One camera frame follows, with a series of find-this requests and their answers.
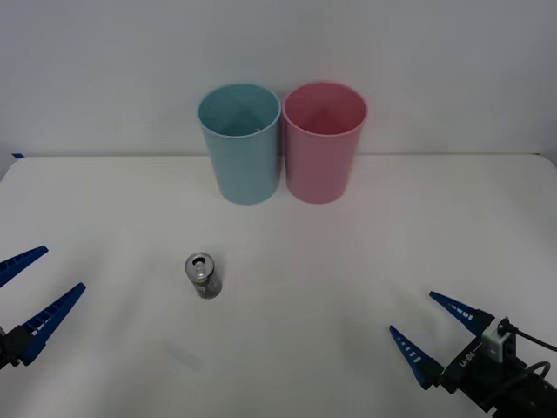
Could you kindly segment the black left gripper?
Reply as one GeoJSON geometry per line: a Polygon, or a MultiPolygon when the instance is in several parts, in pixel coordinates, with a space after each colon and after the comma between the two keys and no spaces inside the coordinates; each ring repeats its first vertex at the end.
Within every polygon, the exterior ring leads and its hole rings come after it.
{"type": "MultiPolygon", "coordinates": [[[[49,249],[39,246],[0,262],[0,287],[3,287],[25,268],[44,256],[49,249]]],[[[52,302],[45,309],[16,326],[8,333],[1,328],[1,365],[17,367],[21,361],[29,366],[46,347],[48,339],[60,326],[86,289],[83,282],[52,302]]]]}

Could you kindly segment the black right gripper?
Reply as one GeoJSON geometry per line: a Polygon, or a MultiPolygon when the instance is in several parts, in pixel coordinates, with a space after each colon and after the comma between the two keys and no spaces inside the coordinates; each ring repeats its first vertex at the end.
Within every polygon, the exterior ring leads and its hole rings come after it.
{"type": "MultiPolygon", "coordinates": [[[[429,296],[474,336],[481,336],[495,320],[492,314],[443,294],[431,291],[429,296]]],[[[494,417],[556,418],[556,387],[546,380],[551,364],[539,361],[528,366],[516,356],[515,338],[501,363],[488,356],[477,337],[444,370],[396,327],[390,326],[389,332],[424,390],[441,385],[450,394],[460,391],[484,412],[493,411],[494,417]]]]}

